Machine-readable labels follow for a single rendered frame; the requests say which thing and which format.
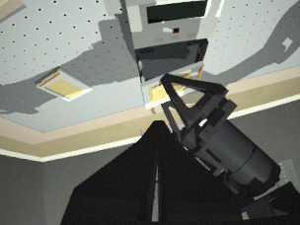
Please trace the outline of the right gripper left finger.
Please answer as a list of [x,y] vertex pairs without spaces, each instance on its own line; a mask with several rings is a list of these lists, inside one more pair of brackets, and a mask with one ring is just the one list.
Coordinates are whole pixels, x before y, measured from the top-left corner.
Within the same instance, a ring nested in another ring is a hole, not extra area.
[[67,210],[135,216],[151,222],[158,167],[158,124],[72,190]]

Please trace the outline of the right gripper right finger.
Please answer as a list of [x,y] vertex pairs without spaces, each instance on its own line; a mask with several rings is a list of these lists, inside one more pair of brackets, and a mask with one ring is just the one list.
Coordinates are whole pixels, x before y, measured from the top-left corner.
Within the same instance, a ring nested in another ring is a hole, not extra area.
[[237,195],[194,159],[159,120],[158,222],[225,220],[242,220]]

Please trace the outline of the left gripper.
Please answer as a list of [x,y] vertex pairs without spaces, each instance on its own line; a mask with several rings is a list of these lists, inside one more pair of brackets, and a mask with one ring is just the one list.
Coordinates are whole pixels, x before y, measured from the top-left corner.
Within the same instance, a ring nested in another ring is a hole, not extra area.
[[[171,85],[173,82],[204,93],[204,96],[192,108],[187,108],[177,90]],[[228,89],[214,82],[190,80],[170,73],[161,78],[161,84],[170,98],[170,101],[161,106],[173,129],[175,139],[202,161],[210,169],[210,173],[216,177],[222,169],[226,173],[234,173],[250,159],[256,144],[228,120],[230,113],[237,107],[233,101],[226,100]],[[181,117],[186,126],[182,131],[169,108],[177,110]],[[200,125],[205,118],[208,120]]]

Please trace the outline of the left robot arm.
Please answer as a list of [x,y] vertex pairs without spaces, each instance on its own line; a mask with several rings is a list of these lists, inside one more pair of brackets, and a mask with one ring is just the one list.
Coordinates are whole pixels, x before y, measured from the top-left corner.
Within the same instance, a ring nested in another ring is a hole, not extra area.
[[256,144],[253,155],[238,171],[224,171],[217,179],[237,195],[241,212],[246,211],[249,219],[257,219],[300,212],[300,192],[291,181],[268,195],[254,199],[254,196],[260,196],[275,187],[280,181],[279,176],[279,165]]

